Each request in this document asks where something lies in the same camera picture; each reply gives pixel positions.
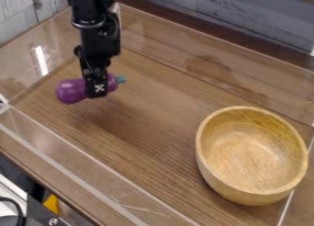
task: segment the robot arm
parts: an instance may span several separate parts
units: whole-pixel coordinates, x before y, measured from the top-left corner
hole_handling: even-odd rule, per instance
[[[73,26],[79,29],[82,45],[75,48],[83,79],[66,80],[56,88],[59,100],[77,103],[106,96],[125,81],[109,73],[111,58],[121,54],[121,24],[111,11],[114,0],[69,0]]]

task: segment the bowl rim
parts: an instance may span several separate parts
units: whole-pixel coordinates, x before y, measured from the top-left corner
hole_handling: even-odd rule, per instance
[[[298,142],[300,142],[300,150],[302,153],[302,163],[301,163],[301,168],[300,168],[300,172],[297,174],[297,176],[294,177],[294,179],[292,180],[290,183],[288,183],[284,186],[280,186],[278,188],[274,189],[268,189],[268,190],[257,190],[257,191],[246,191],[230,184],[228,184],[221,178],[217,177],[217,175],[211,172],[211,168],[207,165],[207,162],[205,160],[205,155],[203,155],[203,151],[202,151],[202,133],[203,133],[203,129],[209,123],[209,121],[219,114],[226,113],[232,110],[254,110],[258,111],[261,113],[264,113],[268,116],[272,116],[274,119],[277,119],[280,122],[282,122],[285,124],[285,126],[288,126],[288,128],[290,129],[292,133],[294,134]],[[223,183],[223,185],[232,187],[233,189],[244,192],[244,193],[249,193],[249,194],[256,194],[256,195],[274,195],[274,194],[280,194],[282,192],[288,192],[290,190],[293,190],[297,185],[300,184],[300,182],[302,181],[302,179],[306,176],[306,171],[308,171],[308,162],[309,162],[309,154],[308,154],[308,148],[306,148],[306,143],[301,137],[300,132],[297,131],[297,129],[294,128],[294,126],[282,118],[280,117],[277,114],[274,114],[273,112],[262,109],[262,108],[257,108],[257,107],[248,107],[248,106],[234,106],[234,107],[225,107],[222,109],[219,109],[218,111],[215,111],[202,122],[202,125],[199,126],[198,129],[198,133],[197,133],[197,155],[199,156],[199,159],[202,161],[203,166],[206,167],[206,171],[210,172],[210,174],[215,177],[215,179]]]

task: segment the cable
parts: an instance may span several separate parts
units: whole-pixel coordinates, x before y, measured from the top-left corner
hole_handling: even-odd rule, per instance
[[[23,209],[22,209],[22,206],[19,205],[19,203],[11,199],[11,198],[4,198],[4,197],[0,197],[0,201],[6,201],[6,202],[10,202],[15,207],[16,207],[16,210],[18,210],[18,223],[16,223],[16,226],[24,226],[24,216],[23,216]]]

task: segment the wooden bowl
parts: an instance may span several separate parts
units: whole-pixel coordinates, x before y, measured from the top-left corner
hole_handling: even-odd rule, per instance
[[[261,206],[284,199],[305,177],[306,144],[294,127],[254,107],[229,107],[202,123],[197,136],[202,176],[230,201]]]

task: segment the purple toy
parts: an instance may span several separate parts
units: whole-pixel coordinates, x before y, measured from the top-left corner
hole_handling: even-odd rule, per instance
[[[109,74],[109,92],[114,92],[118,89],[127,78],[125,76],[115,77],[113,73]],[[64,104],[75,104],[87,98],[86,95],[86,83],[83,79],[70,79],[63,81],[55,90],[58,99]]]

